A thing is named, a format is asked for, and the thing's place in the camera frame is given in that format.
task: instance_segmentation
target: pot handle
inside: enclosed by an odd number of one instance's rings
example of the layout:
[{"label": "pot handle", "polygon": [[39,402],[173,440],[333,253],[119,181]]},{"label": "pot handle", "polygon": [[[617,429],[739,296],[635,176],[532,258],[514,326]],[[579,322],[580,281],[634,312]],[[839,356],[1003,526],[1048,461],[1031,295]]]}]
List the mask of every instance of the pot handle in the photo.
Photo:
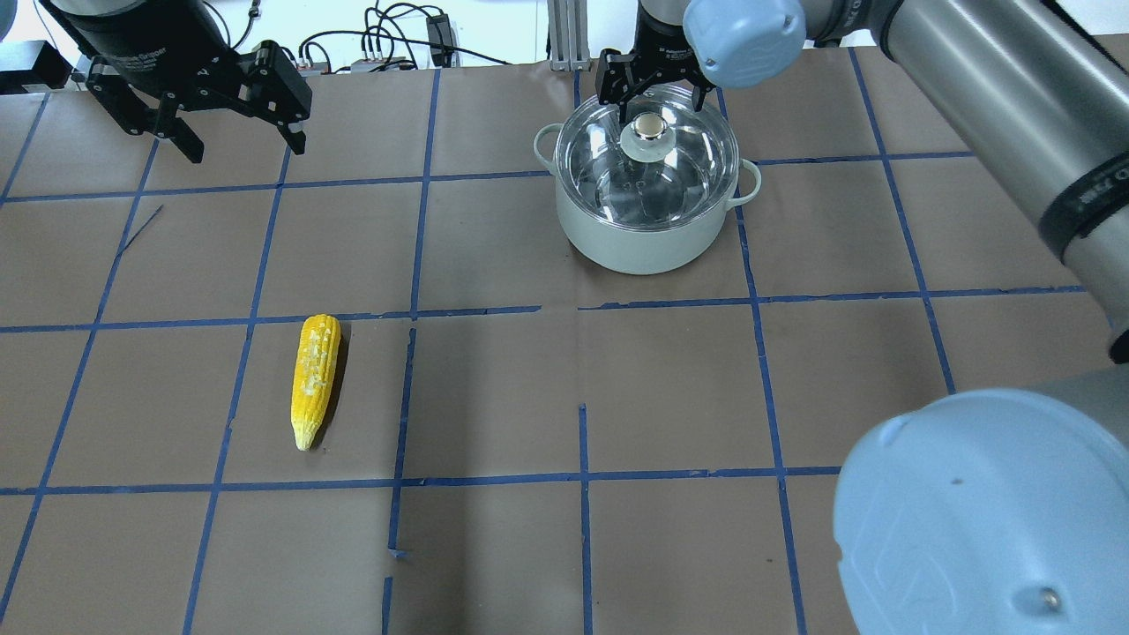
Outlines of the pot handle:
[{"label": "pot handle", "polygon": [[533,154],[537,157],[537,160],[541,162],[541,165],[545,166],[549,174],[552,174],[553,176],[557,176],[557,166],[553,165],[553,162],[546,159],[544,155],[541,154],[541,140],[551,132],[560,132],[561,128],[564,128],[563,123],[550,123],[533,136]]},{"label": "pot handle", "polygon": [[761,193],[761,185],[764,183],[764,177],[761,175],[761,168],[756,167],[756,164],[749,159],[741,159],[741,167],[753,173],[753,176],[756,177],[756,185],[753,188],[752,192],[745,194],[744,197],[737,199],[729,199],[728,202],[725,203],[726,210],[730,210],[737,206],[745,205],[749,201],[755,199],[756,194]]}]

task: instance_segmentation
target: corn cob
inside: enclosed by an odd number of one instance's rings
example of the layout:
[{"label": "corn cob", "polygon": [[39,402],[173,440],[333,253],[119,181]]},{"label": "corn cob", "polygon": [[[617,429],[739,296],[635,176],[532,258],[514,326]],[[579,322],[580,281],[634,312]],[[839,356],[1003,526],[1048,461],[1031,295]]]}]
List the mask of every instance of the corn cob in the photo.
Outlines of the corn cob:
[{"label": "corn cob", "polygon": [[290,424],[298,450],[309,450],[317,428],[322,427],[333,392],[340,345],[341,323],[336,318],[314,315],[301,325],[290,395]]}]

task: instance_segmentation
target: pot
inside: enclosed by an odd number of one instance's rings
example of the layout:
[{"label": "pot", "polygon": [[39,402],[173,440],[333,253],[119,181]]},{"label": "pot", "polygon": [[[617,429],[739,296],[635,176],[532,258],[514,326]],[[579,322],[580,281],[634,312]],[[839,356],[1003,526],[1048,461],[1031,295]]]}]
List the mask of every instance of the pot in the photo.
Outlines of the pot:
[{"label": "pot", "polygon": [[[537,159],[557,177],[557,217],[584,255],[613,271],[662,273],[701,255],[726,212],[753,200],[761,173],[739,158],[737,139],[717,108],[694,112],[689,90],[662,85],[628,105],[585,102],[564,123],[533,139]],[[553,159],[541,140],[558,132]],[[739,169],[753,191],[733,195]]]}]

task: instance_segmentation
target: grid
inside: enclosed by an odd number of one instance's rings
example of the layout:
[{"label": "grid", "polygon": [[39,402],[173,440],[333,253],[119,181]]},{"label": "grid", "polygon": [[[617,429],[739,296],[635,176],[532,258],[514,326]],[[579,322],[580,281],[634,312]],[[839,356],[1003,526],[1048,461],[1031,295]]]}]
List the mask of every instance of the grid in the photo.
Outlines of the grid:
[{"label": "grid", "polygon": [[[63,410],[63,415],[59,424],[59,428],[55,434],[54,442],[51,446],[51,452],[49,454],[46,464],[43,469],[42,478],[40,479],[38,485],[36,487],[28,487],[28,488],[0,488],[0,496],[19,496],[19,497],[33,498],[30,513],[28,514],[27,517],[26,528],[23,532],[23,537],[16,554],[16,558],[10,569],[10,575],[7,579],[2,599],[0,599],[0,621],[2,621],[3,619],[3,616],[8,609],[9,601],[11,600],[12,591],[16,584],[18,583],[20,566],[27,549],[27,545],[36,528],[36,520],[40,506],[43,499],[47,496],[84,495],[84,494],[93,495],[93,494],[143,494],[143,493],[208,493],[209,503],[208,503],[207,514],[204,517],[203,530],[200,537],[199,553],[195,560],[192,586],[187,599],[187,606],[183,624],[183,633],[187,635],[193,629],[193,618],[195,612],[196,599],[200,590],[201,577],[204,571],[205,563],[208,560],[209,539],[211,537],[212,522],[216,516],[217,503],[221,493],[269,492],[269,490],[322,490],[322,489],[387,489],[392,493],[392,508],[390,515],[391,521],[388,527],[387,547],[394,556],[400,557],[401,553],[399,551],[400,546],[397,542],[399,528],[400,528],[400,510],[401,510],[401,496],[405,488],[471,487],[471,486],[497,486],[497,485],[541,484],[541,482],[579,482],[581,492],[581,501],[580,501],[581,517],[579,519],[579,525],[583,536],[581,567],[583,567],[583,591],[584,591],[584,632],[586,634],[590,634],[595,632],[594,618],[593,618],[594,608],[593,608],[592,545],[594,541],[597,543],[599,541],[599,536],[593,534],[590,525],[590,515],[592,515],[590,503],[589,503],[590,484],[597,481],[615,481],[615,480],[758,478],[758,479],[776,479],[778,485],[779,506],[782,519],[782,532],[785,539],[785,548],[788,558],[788,572],[791,583],[791,594],[795,608],[796,625],[798,632],[803,635],[806,635],[807,623],[805,619],[804,598],[800,586],[800,573],[799,573],[799,566],[797,564],[796,545],[791,524],[791,512],[788,498],[788,481],[789,478],[802,478],[806,476],[834,476],[839,473],[840,467],[839,466],[787,466],[785,462],[781,449],[781,441],[780,441],[780,429],[777,424],[777,412],[773,399],[773,384],[772,384],[772,373],[771,373],[772,360],[770,359],[770,355],[765,346],[764,325],[761,315],[762,307],[764,307],[765,305],[779,304],[779,303],[919,299],[922,304],[922,310],[925,311],[926,316],[928,319],[930,333],[933,336],[934,345],[936,348],[937,364],[940,367],[948,392],[953,393],[955,392],[953,372],[949,367],[945,342],[943,341],[942,332],[937,322],[937,316],[935,314],[933,304],[934,298],[978,297],[978,296],[994,296],[994,295],[1079,294],[1084,292],[1084,289],[1077,286],[1026,287],[1026,288],[1013,288],[1013,289],[989,289],[989,288],[974,288],[974,289],[963,289],[963,290],[929,289],[914,245],[914,240],[910,229],[910,224],[907,219],[907,214],[902,205],[898,182],[894,176],[894,171],[892,166],[896,162],[959,158],[959,157],[970,157],[972,155],[970,153],[922,153],[922,154],[887,153],[882,131],[879,130],[878,119],[875,115],[874,104],[872,103],[872,98],[867,89],[867,84],[859,66],[858,56],[856,55],[855,51],[850,51],[849,55],[851,64],[855,70],[858,88],[861,92],[863,101],[866,106],[866,112],[869,118],[870,128],[878,148],[878,153],[876,155],[864,155],[864,156],[839,156],[839,157],[816,157],[816,158],[793,157],[793,158],[762,159],[759,160],[758,163],[762,166],[793,165],[793,164],[834,164],[834,163],[858,163],[858,162],[879,163],[884,169],[890,192],[891,195],[893,197],[894,206],[898,211],[900,227],[904,236],[907,249],[909,250],[913,272],[918,285],[918,288],[916,290],[909,290],[909,292],[899,290],[889,293],[832,294],[822,296],[814,296],[814,295],[761,296],[758,293],[754,268],[753,264],[751,263],[749,236],[746,235],[744,209],[742,207],[738,207],[736,208],[735,212],[736,212],[737,230],[739,235],[739,244],[742,250],[744,273],[749,292],[746,297],[718,297],[718,298],[684,299],[684,301],[606,303],[599,306],[577,307],[577,310],[581,312],[597,312],[597,311],[647,311],[651,308],[694,307],[694,306],[749,306],[751,311],[753,331],[755,337],[755,348],[758,354],[758,364],[760,366],[760,376],[763,384],[762,388],[764,393],[768,423],[770,428],[769,433],[771,437],[772,462],[773,462],[771,468],[735,468],[735,469],[720,469],[720,470],[592,471],[589,469],[589,459],[588,459],[587,408],[586,406],[580,405],[578,409],[578,444],[579,444],[580,462],[579,466],[577,467],[577,470],[575,471],[514,475],[514,476],[466,477],[466,478],[431,478],[431,477],[405,478],[404,456],[405,456],[408,437],[411,433],[410,403],[411,403],[411,392],[412,392],[414,353],[417,343],[417,329],[413,327],[409,331],[409,341],[406,342],[406,354],[404,359],[405,373],[403,383],[403,397],[401,402],[395,473],[393,478],[357,479],[357,480],[317,480],[317,481],[225,482],[224,471],[227,462],[228,449],[230,446],[231,421],[235,419],[239,407],[240,391],[243,389],[245,371],[247,368],[247,360],[251,354],[252,343],[255,336],[255,329],[256,327],[263,324],[299,323],[306,318],[305,315],[261,316],[259,314],[260,313],[259,304],[262,297],[263,282],[266,275],[268,261],[271,252],[275,220],[278,218],[280,203],[286,192],[295,189],[308,189],[308,188],[347,188],[352,185],[373,185],[373,184],[391,184],[391,183],[420,184],[421,195],[419,201],[419,215],[418,215],[417,237],[414,246],[410,310],[403,312],[390,312],[379,314],[352,313],[352,314],[338,315],[343,321],[401,320],[401,321],[409,321],[412,324],[414,324],[421,320],[434,320],[434,319],[444,319],[452,316],[527,314],[527,313],[537,313],[542,311],[541,306],[535,306],[535,305],[467,307],[467,308],[453,308],[453,310],[421,310],[419,303],[419,292],[420,292],[421,269],[422,269],[423,251],[425,251],[425,234],[427,230],[428,195],[430,185],[432,183],[445,182],[445,181],[523,179],[531,176],[546,176],[548,173],[540,171],[530,171],[530,172],[508,172],[508,173],[472,173],[472,174],[461,174],[461,175],[432,175],[431,162],[432,162],[432,149],[435,146],[435,134],[436,134],[436,112],[440,98],[441,76],[443,76],[441,71],[437,71],[435,73],[431,86],[425,165],[422,174],[419,176],[292,183],[287,181],[287,172],[290,164],[290,155],[289,151],[287,151],[287,154],[283,157],[282,168],[279,174],[279,177],[273,183],[260,183],[260,184],[248,184],[248,185],[237,185],[237,186],[218,186],[218,188],[146,190],[146,183],[149,179],[150,171],[152,169],[154,160],[158,148],[157,142],[154,141],[148,154],[148,159],[146,163],[143,175],[141,177],[140,183],[138,184],[138,188],[134,191],[120,191],[120,192],[115,191],[115,192],[70,194],[70,195],[52,194],[52,195],[32,195],[32,197],[10,197],[9,194],[11,192],[12,184],[16,181],[17,173],[19,172],[20,166],[24,163],[28,148],[32,145],[32,140],[43,118],[43,113],[50,97],[45,96],[43,102],[40,104],[38,112],[36,113],[35,120],[30,128],[30,132],[28,133],[27,139],[23,145],[19,157],[16,160],[15,167],[10,176],[8,177],[3,193],[2,195],[0,195],[0,208],[2,208],[6,202],[62,201],[62,200],[100,199],[100,198],[132,199],[132,205],[130,208],[129,217],[125,221],[125,226],[121,233],[117,255],[115,256],[113,264],[110,269],[110,273],[105,281],[105,286],[100,296],[100,302],[98,304],[98,310],[93,322],[76,323],[76,324],[30,324],[30,325],[16,325],[16,327],[0,327],[0,336],[9,333],[37,333],[37,332],[59,332],[59,331],[79,331],[88,333],[86,345],[79,362],[79,366],[75,374],[70,392],[68,394],[67,406]],[[576,73],[574,80],[576,105],[579,105],[581,99],[580,79],[581,79],[580,75]],[[719,92],[718,98],[723,114],[728,116],[725,95]],[[261,258],[257,269],[257,277],[254,287],[254,296],[251,303],[250,313],[246,316],[231,316],[225,319],[123,321],[123,322],[107,322],[103,320],[103,315],[106,308],[106,303],[110,298],[114,280],[117,275],[122,252],[124,251],[124,247],[131,240],[132,228],[137,220],[138,210],[141,205],[141,201],[145,198],[158,197],[158,195],[182,195],[182,194],[193,194],[193,193],[238,192],[238,191],[260,191],[260,190],[273,191],[273,202],[271,206],[270,219],[268,221],[266,232],[263,240]],[[63,436],[67,433],[68,420],[70,418],[71,410],[75,406],[75,399],[76,395],[78,394],[79,386],[82,382],[84,372],[90,358],[91,348],[95,343],[98,333],[100,333],[102,331],[114,331],[114,330],[211,328],[211,327],[243,327],[246,329],[246,337],[239,357],[238,371],[236,373],[235,384],[231,391],[230,407],[228,411],[228,425],[225,429],[222,443],[220,445],[220,452],[216,461],[215,477],[211,480],[211,482],[137,484],[137,485],[106,485],[106,486],[50,486],[49,485],[49,480],[52,470],[54,468],[55,459],[59,454]],[[385,579],[384,594],[382,599],[383,601],[382,616],[384,623],[383,633],[388,633],[390,629],[392,598],[394,590],[395,590],[395,580],[391,576]]]}]

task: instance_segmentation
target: black cable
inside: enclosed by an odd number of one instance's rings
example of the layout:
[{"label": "black cable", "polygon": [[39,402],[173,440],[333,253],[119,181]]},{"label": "black cable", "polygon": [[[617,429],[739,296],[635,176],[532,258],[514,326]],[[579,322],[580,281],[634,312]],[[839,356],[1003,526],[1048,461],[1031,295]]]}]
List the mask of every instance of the black cable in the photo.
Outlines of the black cable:
[{"label": "black cable", "polygon": [[309,42],[309,43],[306,44],[306,54],[307,55],[309,54],[309,47],[310,46],[317,46],[322,51],[322,54],[325,55],[325,72],[332,73],[333,72],[333,62],[330,61],[330,54],[325,51],[325,46],[322,46],[317,42]]},{"label": "black cable", "polygon": [[[315,33],[314,35],[310,35],[309,37],[307,37],[306,40],[304,40],[303,41],[303,47],[305,47],[306,44],[309,43],[310,41],[313,41],[313,40],[315,40],[317,37],[325,36],[325,35],[366,35],[366,33],[364,31],[348,31],[348,29],[323,31],[321,33]],[[439,46],[435,42],[423,42],[421,40],[408,40],[406,37],[395,37],[395,36],[392,36],[392,35],[384,35],[383,37],[387,37],[388,40],[393,40],[393,41],[396,41],[396,42],[404,42],[404,43],[408,43],[408,44],[422,44],[423,46]],[[439,47],[443,49],[443,50],[445,50],[445,51],[458,51],[461,53],[466,53],[469,55],[474,55],[475,58],[480,58],[480,59],[483,59],[483,60],[485,60],[488,62],[493,62],[496,64],[501,64],[501,66],[507,66],[507,67],[510,66],[510,63],[507,62],[506,60],[499,60],[498,58],[491,58],[490,55],[487,55],[487,54],[483,54],[483,53],[479,53],[478,51],[471,51],[470,49],[463,49],[462,46],[454,46],[454,45],[450,45],[450,44],[446,44],[446,45],[439,46]]]},{"label": "black cable", "polygon": [[253,24],[255,24],[255,20],[247,20],[247,28],[243,29],[243,35],[240,35],[239,41],[236,42],[234,46],[231,46],[233,49],[238,49],[239,46],[243,46],[243,43],[247,41],[248,36],[251,36],[251,25]]},{"label": "black cable", "polygon": [[243,35],[240,35],[239,41],[236,42],[234,46],[231,46],[233,49],[238,49],[239,46],[243,46],[243,43],[246,42],[247,37],[251,36],[251,28],[255,25],[255,20],[261,15],[261,11],[259,10],[259,3],[262,0],[251,0],[251,8],[247,9],[247,28],[243,29]]},{"label": "black cable", "polygon": [[[369,14],[369,11],[373,11],[373,12],[376,14],[377,17],[380,17],[379,9],[376,9],[374,7],[369,7],[369,8],[365,9],[365,31],[366,32],[377,29],[377,26],[374,25],[373,23],[370,23],[368,20],[368,14]],[[377,58],[377,53],[380,54],[379,56],[382,56],[382,58],[384,56],[384,49],[383,49],[383,46],[380,46],[380,32],[383,32],[388,37],[392,36],[392,32],[391,31],[384,28],[383,26],[379,27],[379,29],[376,31],[376,49],[375,50],[373,49],[373,35],[368,35],[367,37],[366,36],[361,36],[361,38],[360,38],[361,52],[365,52],[365,42],[367,41],[368,42],[368,53],[371,54],[371,56],[374,59]],[[392,43],[392,47],[388,50],[388,58],[394,58],[394,56],[396,56],[396,41],[395,40],[390,40],[390,42]]]},{"label": "black cable", "polygon": [[[395,20],[395,19],[390,19],[390,18],[388,18],[388,14],[387,14],[387,11],[385,11],[385,12],[380,12],[380,10],[379,10],[379,9],[374,9],[374,10],[376,10],[377,15],[379,15],[379,16],[380,16],[380,19],[379,19],[379,20],[377,20],[377,23],[376,23],[376,28],[377,28],[377,29],[380,29],[380,28],[383,28],[383,27],[384,27],[384,20],[386,20],[386,19],[387,19],[387,20],[388,20],[388,23],[391,23],[391,24],[392,24],[392,26],[396,27],[396,31],[397,31],[397,32],[400,32],[400,37],[401,37],[401,38],[406,38],[406,37],[408,37],[408,36],[406,36],[406,35],[404,34],[404,29],[400,28],[400,25],[399,25],[399,24],[396,24],[396,20]],[[390,41],[392,41],[392,42],[395,42],[395,40],[394,40],[394,38],[392,38],[392,36],[391,36],[391,33],[390,33],[390,36],[388,36],[388,40],[390,40]],[[409,56],[409,58],[411,58],[411,60],[412,60],[412,63],[413,63],[413,64],[415,64],[415,68],[420,68],[420,64],[419,64],[419,61],[418,61],[418,60],[415,59],[415,52],[414,52],[414,51],[412,51],[412,47],[411,47],[411,46],[408,46],[408,56]]]},{"label": "black cable", "polygon": [[[440,9],[439,7],[436,7],[435,5],[419,6],[419,5],[412,5],[411,2],[394,2],[391,7],[388,7],[387,9],[384,10],[384,15],[387,16],[391,19],[391,18],[393,18],[393,16],[390,16],[388,14],[391,14],[393,9],[396,9],[396,8],[400,8],[400,7],[403,7],[404,10],[401,11],[401,12],[399,12],[399,14],[396,14],[394,16],[396,18],[402,18],[402,17],[411,14],[412,11],[419,11],[419,12],[423,14],[430,20],[431,18],[434,18],[436,16],[432,16],[431,14],[427,12],[427,10],[426,10],[427,8],[431,8],[431,9],[435,9],[435,10],[439,11],[440,16],[445,16],[446,15],[446,12],[443,9]],[[436,28],[436,34],[438,34],[438,36],[439,36],[439,47],[440,49],[445,47],[447,45],[447,42],[443,37],[443,32],[439,31],[438,28]],[[404,36],[404,33],[402,31],[400,32],[400,36],[401,37]]]},{"label": "black cable", "polygon": [[[410,63],[411,62],[409,62],[406,60],[399,61],[399,62],[384,62],[383,64],[380,64],[380,66],[378,66],[378,67],[376,67],[374,69],[370,69],[368,72],[383,72],[383,71],[386,71],[386,70],[388,70],[390,68],[392,68],[394,66],[397,66],[397,64],[410,64]],[[410,69],[401,69],[401,70],[415,70],[418,68],[419,67],[417,67],[415,64],[412,64],[412,68],[410,68]]]},{"label": "black cable", "polygon": [[204,7],[208,7],[209,9],[211,9],[211,12],[216,14],[216,17],[219,18],[219,24],[224,25],[224,41],[227,42],[228,46],[230,46],[231,45],[231,29],[227,28],[227,20],[225,20],[224,16],[220,15],[220,12],[218,10],[216,10],[216,7],[212,7],[211,2],[207,2],[205,1],[204,2]]}]

